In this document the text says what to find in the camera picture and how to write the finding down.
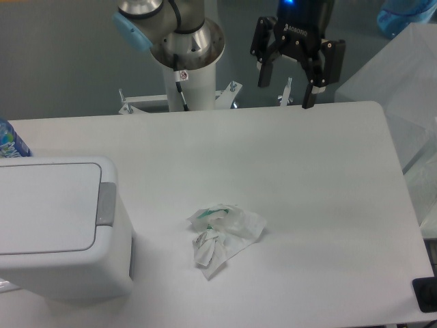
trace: crumpled paper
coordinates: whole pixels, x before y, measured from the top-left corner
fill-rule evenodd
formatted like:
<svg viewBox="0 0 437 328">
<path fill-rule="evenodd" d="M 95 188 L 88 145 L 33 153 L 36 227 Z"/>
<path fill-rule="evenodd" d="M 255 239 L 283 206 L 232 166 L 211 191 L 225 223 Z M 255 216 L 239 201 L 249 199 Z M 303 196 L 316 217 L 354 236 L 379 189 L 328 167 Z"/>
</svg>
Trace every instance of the crumpled paper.
<svg viewBox="0 0 437 328">
<path fill-rule="evenodd" d="M 253 244 L 266 226 L 256 213 L 218 205 L 188 218 L 199 236 L 193 240 L 194 260 L 206 279 L 231 257 Z"/>
</svg>

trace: metal bolt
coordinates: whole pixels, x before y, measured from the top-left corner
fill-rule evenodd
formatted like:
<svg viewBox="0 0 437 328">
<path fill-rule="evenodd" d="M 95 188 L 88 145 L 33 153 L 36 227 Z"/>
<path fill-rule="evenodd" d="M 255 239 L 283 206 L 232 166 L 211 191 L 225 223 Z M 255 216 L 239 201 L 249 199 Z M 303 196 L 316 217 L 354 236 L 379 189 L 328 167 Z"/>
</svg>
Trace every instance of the metal bolt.
<svg viewBox="0 0 437 328">
<path fill-rule="evenodd" d="M 237 87 L 237 83 L 235 81 L 231 82 L 231 92 L 235 92 L 235 88 Z"/>
<path fill-rule="evenodd" d="M 122 100 L 122 104 L 126 102 L 126 99 L 123 96 L 123 89 L 118 89 L 118 93 L 120 94 L 120 99 Z"/>
</svg>

